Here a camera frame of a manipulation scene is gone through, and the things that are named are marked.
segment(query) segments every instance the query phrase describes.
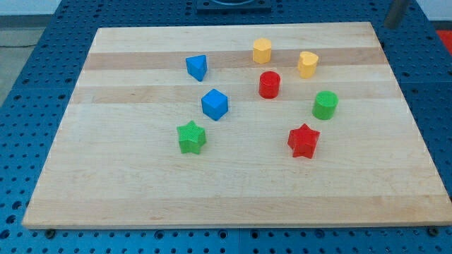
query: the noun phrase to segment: wooden cutting board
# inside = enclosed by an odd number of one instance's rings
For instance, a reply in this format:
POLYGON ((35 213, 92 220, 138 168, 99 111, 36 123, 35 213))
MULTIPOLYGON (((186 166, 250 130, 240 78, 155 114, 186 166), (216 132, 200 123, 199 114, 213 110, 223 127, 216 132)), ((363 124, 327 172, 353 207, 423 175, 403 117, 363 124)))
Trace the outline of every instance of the wooden cutting board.
POLYGON ((102 28, 97 31, 23 224, 30 229, 413 226, 452 223, 452 205, 370 23, 102 28), (272 61, 253 63, 267 37, 272 61), (299 77, 301 50, 320 56, 299 77), (208 56, 200 83, 185 58, 208 56), (259 75, 281 75, 262 99, 259 75), (216 88, 219 121, 201 111, 216 88), (311 115, 317 92, 340 98, 311 115), (177 126, 206 129, 181 154, 177 126), (321 131, 313 159, 289 130, 321 131))

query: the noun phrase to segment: blue block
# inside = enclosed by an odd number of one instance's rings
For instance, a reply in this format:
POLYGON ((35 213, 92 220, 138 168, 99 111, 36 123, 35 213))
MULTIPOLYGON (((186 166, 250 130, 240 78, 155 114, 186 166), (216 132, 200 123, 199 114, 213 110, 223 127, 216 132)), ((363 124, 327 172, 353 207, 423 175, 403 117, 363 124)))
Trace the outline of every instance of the blue block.
POLYGON ((206 55, 192 56, 185 59, 186 70, 198 81, 203 81, 204 75, 207 72, 207 57, 206 55))
POLYGON ((201 99, 203 113, 218 121, 227 112, 227 96, 216 89, 212 89, 201 99))

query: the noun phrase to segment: blue pegboard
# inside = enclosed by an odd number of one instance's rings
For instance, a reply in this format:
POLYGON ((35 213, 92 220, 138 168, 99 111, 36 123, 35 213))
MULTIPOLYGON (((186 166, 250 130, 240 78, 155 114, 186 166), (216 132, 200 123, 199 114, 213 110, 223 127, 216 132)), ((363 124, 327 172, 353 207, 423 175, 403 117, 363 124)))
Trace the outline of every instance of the blue pegboard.
POLYGON ((272 11, 196 14, 194 0, 63 0, 0 109, 2 253, 452 253, 452 227, 28 231, 25 213, 99 27, 370 21, 452 193, 451 57, 413 2, 398 30, 391 0, 272 0, 272 11))

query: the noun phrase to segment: plastic block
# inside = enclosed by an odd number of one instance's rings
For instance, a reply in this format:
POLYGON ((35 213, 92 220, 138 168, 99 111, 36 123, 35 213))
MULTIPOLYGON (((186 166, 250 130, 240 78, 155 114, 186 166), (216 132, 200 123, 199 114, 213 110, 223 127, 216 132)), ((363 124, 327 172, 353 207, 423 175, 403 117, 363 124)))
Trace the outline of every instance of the plastic block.
POLYGON ((287 144, 293 149, 292 156, 304 156, 312 159, 319 136, 320 132, 310 129, 305 123, 302 127, 291 130, 287 144))
POLYGON ((197 81, 203 81, 204 75, 207 72, 207 56, 191 56, 185 59, 186 70, 192 75, 197 81))
POLYGON ((253 44, 253 61, 258 64, 268 63, 271 59, 271 41, 259 38, 253 44))
POLYGON ((338 96, 334 92, 321 91, 316 96, 312 114, 321 120, 331 119, 333 118, 338 103, 338 96))
POLYGON ((312 77, 317 68, 319 56, 312 52, 301 52, 298 60, 298 71, 302 78, 312 77))
POLYGON ((203 113, 218 121, 227 112, 227 96, 216 89, 212 89, 201 99, 203 113))
POLYGON ((273 99, 280 91, 281 77, 274 71, 266 71, 261 74, 259 80, 259 94, 262 98, 273 99))
POLYGON ((206 143, 206 131, 196 125, 194 121, 190 121, 184 126, 178 126, 179 146, 181 153, 192 152, 201 153, 201 147, 206 143))

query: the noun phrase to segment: cable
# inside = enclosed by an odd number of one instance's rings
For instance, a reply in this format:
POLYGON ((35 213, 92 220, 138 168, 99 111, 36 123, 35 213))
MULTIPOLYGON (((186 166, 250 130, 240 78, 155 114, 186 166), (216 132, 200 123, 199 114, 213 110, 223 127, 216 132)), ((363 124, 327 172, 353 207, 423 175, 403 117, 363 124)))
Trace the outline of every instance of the cable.
POLYGON ((36 44, 22 45, 22 46, 0 45, 0 48, 4 48, 4 49, 15 49, 15 48, 28 48, 28 47, 34 47, 34 46, 36 46, 36 44))

